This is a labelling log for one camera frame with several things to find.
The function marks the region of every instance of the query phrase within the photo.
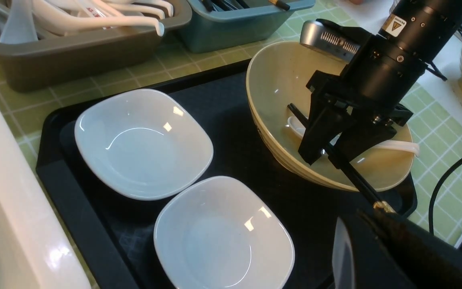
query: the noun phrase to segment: black tray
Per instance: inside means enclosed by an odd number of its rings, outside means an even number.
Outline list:
[[[306,181],[284,169],[259,137],[245,91],[242,61],[152,88],[171,95],[200,123],[214,147],[207,179],[227,175],[253,190],[290,233],[295,265],[285,288],[332,284],[332,242],[337,216],[369,209],[355,192]],[[108,188],[82,160],[74,139],[77,117],[94,100],[51,113],[44,122],[36,171],[102,289],[168,289],[154,251],[156,216],[171,198],[128,199]],[[411,176],[381,196],[408,216],[416,208]]]

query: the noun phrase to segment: gray bin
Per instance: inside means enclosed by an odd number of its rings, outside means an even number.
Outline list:
[[[207,12],[200,0],[187,0],[194,10],[191,22],[178,31],[193,53],[216,51],[267,39],[295,11],[308,9],[315,0],[286,1],[289,11],[267,0],[245,0],[249,9]]]
[[[174,16],[160,20],[165,33],[186,25],[186,0],[168,0]],[[0,43],[0,64],[8,86],[27,92],[146,61],[162,38],[154,27],[118,27],[23,44]]]

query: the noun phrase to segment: chopstick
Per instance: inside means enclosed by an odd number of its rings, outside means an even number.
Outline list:
[[[286,4],[282,0],[268,0],[268,1],[274,4],[279,9],[283,9],[284,11],[290,10],[290,5]]]
[[[244,0],[235,0],[238,4],[240,4],[240,6],[242,6],[242,8],[244,9],[247,9],[247,8],[250,8],[249,5],[247,5],[247,3],[244,2]]]
[[[200,0],[204,8],[206,8],[206,11],[211,12],[214,11],[213,9],[213,4],[211,3],[211,0]]]
[[[310,121],[306,118],[305,115],[294,105],[289,104],[288,109],[297,117],[297,119],[302,123],[305,128],[308,128],[310,125]],[[380,199],[377,195],[375,189],[359,174],[358,171],[345,159],[345,157],[334,148],[334,146],[330,143],[324,145],[324,150],[328,153],[329,156],[332,156],[333,159],[341,171],[345,174],[345,176],[354,184],[354,186],[358,189],[359,192],[367,199],[367,201],[374,207],[380,207],[388,212],[393,209],[385,202]]]

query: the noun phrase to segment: ceramic spoon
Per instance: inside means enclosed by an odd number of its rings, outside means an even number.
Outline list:
[[[169,17],[174,16],[174,6],[171,3],[164,0],[105,0],[106,2],[113,2],[116,4],[132,4],[139,3],[145,5],[155,5],[167,9]]]
[[[295,116],[288,117],[288,126],[300,138],[302,138],[304,136],[304,133],[306,133],[306,128]],[[334,139],[332,139],[332,141],[330,141],[330,143],[334,146],[338,138],[339,136],[336,136]],[[410,152],[414,153],[416,157],[420,155],[420,146],[418,146],[418,143],[408,141],[385,140],[381,143],[376,144],[372,148]]]

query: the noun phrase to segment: white spoon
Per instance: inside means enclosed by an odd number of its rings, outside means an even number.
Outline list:
[[[306,133],[306,128],[302,125],[302,123],[297,119],[295,116],[288,117],[288,126],[292,129],[292,131],[300,138],[304,136]],[[336,141],[338,140],[339,136],[336,136],[330,144],[334,146]],[[383,150],[394,150],[394,151],[405,151],[414,153],[416,157],[420,156],[420,146],[418,143],[408,142],[408,141],[399,141],[399,140],[385,140],[381,143],[376,144],[372,147],[373,149],[383,149]]]
[[[33,24],[32,0],[14,0],[0,42],[20,44],[38,41],[35,24]]]
[[[161,37],[165,33],[163,23],[156,18],[144,16],[112,16],[83,18],[74,17],[45,0],[33,0],[33,12],[43,21],[49,22],[57,30],[69,32],[113,26],[152,26]]]
[[[167,9],[167,15],[169,17],[174,16],[174,6],[171,3],[164,0],[106,0],[106,2],[113,2],[116,4],[132,4],[140,3],[145,5],[155,5]]]

